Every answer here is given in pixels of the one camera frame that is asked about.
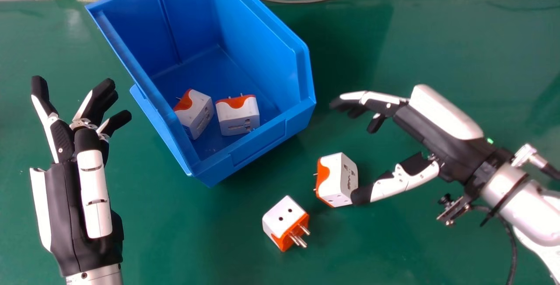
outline metal prong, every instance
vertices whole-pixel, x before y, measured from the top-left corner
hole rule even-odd
[[[306,235],[309,236],[311,234],[311,232],[309,231],[309,229],[306,226],[304,226],[304,225],[298,225],[298,226],[300,226],[300,228],[304,231],[304,233]]]
[[[300,245],[300,242],[297,240],[296,236],[292,235],[290,233],[290,239],[292,239],[292,241],[296,244],[296,246]]]
[[[306,244],[305,241],[304,241],[300,236],[296,236],[296,239],[299,241],[300,246],[301,246],[302,248],[308,247],[308,244]]]

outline robotic arm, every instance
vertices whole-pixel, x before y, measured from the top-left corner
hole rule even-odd
[[[472,209],[474,200],[482,198],[492,209],[481,226],[498,213],[514,226],[518,239],[541,257],[555,281],[560,280],[560,195],[529,179],[521,167],[531,163],[554,179],[560,179],[560,173],[531,145],[516,154],[495,147],[470,117],[426,85],[415,86],[410,99],[358,91],[340,95],[330,107],[348,111],[352,119],[375,112],[369,133],[376,133],[392,117],[430,151],[427,159],[418,153],[396,165],[394,172],[354,190],[353,204],[378,201],[437,176],[457,181],[464,186],[464,195],[456,201],[449,196],[440,200],[445,210],[439,221],[452,225]]]
[[[121,111],[102,123],[118,99],[110,79],[88,93],[70,125],[50,103],[46,81],[34,76],[31,84],[54,161],[46,171],[30,169],[42,245],[56,258],[67,285],[121,285],[123,224],[110,208],[104,167],[108,138],[132,116]]]

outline green tabletop surface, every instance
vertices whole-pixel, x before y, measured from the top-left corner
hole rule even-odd
[[[408,96],[425,83],[463,109],[499,147],[526,142],[560,165],[560,0],[333,0],[268,4],[309,46],[317,106],[308,128],[208,189],[180,169],[128,89],[132,79],[84,9],[91,0],[0,3],[0,284],[63,284],[39,240],[30,167],[51,162],[30,101],[30,78],[48,80],[70,120],[86,93],[115,80],[133,120],[111,139],[106,177],[124,223],[128,285],[502,285],[511,249],[482,214],[448,228],[436,202],[458,183],[434,179],[365,207],[331,209],[316,197],[318,157],[342,151],[369,183],[422,150],[387,122],[328,110],[336,95]],[[529,169],[556,190],[557,183]],[[285,195],[309,214],[307,249],[281,253],[262,215]],[[516,285],[552,284],[519,247]]]

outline white and orange adapter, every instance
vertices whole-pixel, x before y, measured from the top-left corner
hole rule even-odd
[[[225,137],[249,133],[260,126],[259,107],[252,94],[216,101],[216,114]]]
[[[351,205],[350,194],[358,188],[358,168],[343,153],[324,156],[317,161],[315,194],[330,207]]]
[[[292,245],[303,248],[308,244],[302,235],[310,235],[309,215],[289,195],[262,216],[264,233],[284,252]]]
[[[192,140],[200,137],[214,116],[212,98],[194,89],[186,90],[173,111]]]

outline bin bottom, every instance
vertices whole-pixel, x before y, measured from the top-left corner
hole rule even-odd
[[[253,83],[252,79],[220,47],[214,46],[194,58],[161,72],[151,78],[160,93],[174,107],[187,89],[195,89],[209,95],[212,102],[240,94],[254,94],[259,106],[260,129],[274,119],[280,110]],[[246,134],[223,137],[218,117],[214,115],[202,135],[192,141],[200,160],[204,160]]]

